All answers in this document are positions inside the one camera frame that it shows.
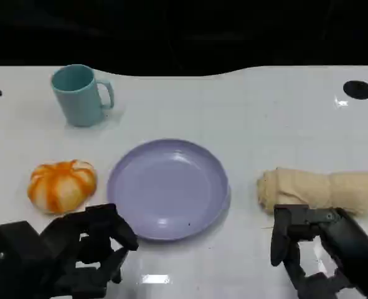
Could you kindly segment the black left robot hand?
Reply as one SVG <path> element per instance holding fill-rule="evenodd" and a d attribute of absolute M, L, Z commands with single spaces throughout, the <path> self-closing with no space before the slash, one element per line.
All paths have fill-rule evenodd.
<path fill-rule="evenodd" d="M 53 264 L 44 278 L 49 298 L 104 298 L 122 281 L 121 266 L 138 238 L 114 204 L 90 206 L 54 219 L 40 234 Z"/>

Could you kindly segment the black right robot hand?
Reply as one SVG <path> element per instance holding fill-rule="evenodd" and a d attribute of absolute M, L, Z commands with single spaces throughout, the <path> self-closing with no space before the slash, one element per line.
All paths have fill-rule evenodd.
<path fill-rule="evenodd" d="M 273 214 L 271 264 L 285 266 L 298 298 L 336 298 L 345 288 L 368 298 L 368 235 L 344 209 L 278 204 Z M 337 265 L 332 277 L 306 276 L 301 267 L 298 244 L 315 237 Z"/>

